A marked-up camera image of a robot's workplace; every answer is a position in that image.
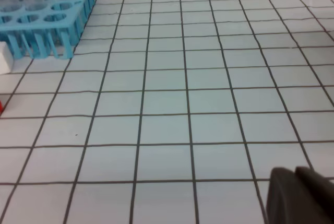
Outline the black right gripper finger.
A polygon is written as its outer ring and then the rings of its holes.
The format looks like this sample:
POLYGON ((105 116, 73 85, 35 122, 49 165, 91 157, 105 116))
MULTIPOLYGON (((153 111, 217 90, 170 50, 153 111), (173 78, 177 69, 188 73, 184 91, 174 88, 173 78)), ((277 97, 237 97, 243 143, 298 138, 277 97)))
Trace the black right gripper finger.
POLYGON ((273 168, 266 213, 269 223, 333 223, 333 183, 307 167, 273 168))

